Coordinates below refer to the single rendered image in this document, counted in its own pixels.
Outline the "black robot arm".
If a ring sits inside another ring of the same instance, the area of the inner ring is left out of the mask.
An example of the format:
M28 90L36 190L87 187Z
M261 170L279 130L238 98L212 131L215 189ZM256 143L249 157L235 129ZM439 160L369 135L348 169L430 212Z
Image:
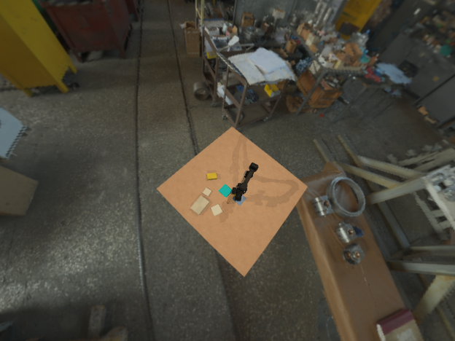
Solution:
M244 195L244 193L246 193L247 187L248 187L248 182L249 182L250 178L253 177L253 173L256 172L258 168L259 168L259 166L257 164L251 163L251 165L249 166L249 171L247 171L245 174L245 181L239 186L239 188L233 187L232 194L236 193L235 199L240 200L242 195Z

